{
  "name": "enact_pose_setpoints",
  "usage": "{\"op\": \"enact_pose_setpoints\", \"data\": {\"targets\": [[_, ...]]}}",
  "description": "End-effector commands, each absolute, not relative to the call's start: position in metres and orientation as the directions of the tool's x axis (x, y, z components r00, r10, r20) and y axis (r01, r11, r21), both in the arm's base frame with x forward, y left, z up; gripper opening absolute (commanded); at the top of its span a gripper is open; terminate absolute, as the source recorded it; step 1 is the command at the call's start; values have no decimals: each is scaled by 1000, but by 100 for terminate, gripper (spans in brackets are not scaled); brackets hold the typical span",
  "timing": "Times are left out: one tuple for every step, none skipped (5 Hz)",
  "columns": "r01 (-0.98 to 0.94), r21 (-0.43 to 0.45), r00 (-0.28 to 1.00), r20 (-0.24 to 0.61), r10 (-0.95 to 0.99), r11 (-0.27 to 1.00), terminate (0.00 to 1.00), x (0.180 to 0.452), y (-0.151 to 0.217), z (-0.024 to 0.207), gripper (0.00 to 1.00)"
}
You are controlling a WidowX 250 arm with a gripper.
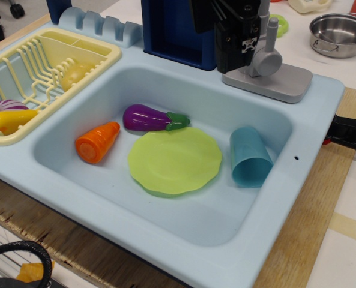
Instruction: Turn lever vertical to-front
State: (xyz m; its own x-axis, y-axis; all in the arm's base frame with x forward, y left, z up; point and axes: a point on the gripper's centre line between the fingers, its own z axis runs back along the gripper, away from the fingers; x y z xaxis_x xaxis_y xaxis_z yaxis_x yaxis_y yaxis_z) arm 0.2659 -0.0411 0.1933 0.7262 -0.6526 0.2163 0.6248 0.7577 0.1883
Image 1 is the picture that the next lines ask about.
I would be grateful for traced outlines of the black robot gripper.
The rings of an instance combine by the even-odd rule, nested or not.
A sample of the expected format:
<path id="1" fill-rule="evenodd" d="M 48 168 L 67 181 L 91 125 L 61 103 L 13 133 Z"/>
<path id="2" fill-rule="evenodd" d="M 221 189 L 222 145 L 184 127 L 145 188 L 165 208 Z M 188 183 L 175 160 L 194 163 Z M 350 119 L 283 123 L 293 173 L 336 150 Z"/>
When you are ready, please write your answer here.
<path id="1" fill-rule="evenodd" d="M 215 27 L 217 70 L 222 74 L 250 65 L 261 33 L 261 1 L 189 1 L 197 33 Z"/>

